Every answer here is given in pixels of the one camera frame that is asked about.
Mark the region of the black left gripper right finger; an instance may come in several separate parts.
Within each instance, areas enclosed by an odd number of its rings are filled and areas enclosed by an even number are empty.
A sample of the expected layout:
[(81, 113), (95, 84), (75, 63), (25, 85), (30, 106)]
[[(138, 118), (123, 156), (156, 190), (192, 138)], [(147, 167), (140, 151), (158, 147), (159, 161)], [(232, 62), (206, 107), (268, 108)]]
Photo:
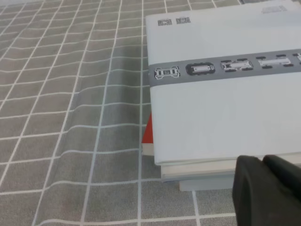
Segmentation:
[(262, 161), (276, 178), (300, 200), (301, 169), (276, 155), (266, 155)]

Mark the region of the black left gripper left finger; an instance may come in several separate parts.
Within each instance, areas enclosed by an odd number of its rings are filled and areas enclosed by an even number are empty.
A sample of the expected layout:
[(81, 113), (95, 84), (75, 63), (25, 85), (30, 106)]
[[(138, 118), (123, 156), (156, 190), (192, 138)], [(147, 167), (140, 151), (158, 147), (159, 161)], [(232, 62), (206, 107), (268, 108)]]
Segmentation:
[(301, 200), (256, 157), (237, 158), (232, 199), (239, 226), (301, 224)]

